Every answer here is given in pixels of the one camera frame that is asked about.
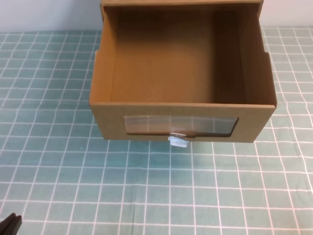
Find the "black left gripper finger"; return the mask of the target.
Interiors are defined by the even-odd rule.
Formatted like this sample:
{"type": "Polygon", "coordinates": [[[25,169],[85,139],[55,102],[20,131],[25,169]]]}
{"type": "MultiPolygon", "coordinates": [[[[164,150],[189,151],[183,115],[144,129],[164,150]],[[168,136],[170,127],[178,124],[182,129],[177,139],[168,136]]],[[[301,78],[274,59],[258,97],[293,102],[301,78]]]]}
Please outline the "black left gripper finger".
{"type": "Polygon", "coordinates": [[[0,223],[0,235],[17,235],[22,225],[22,216],[10,214],[0,223]]]}

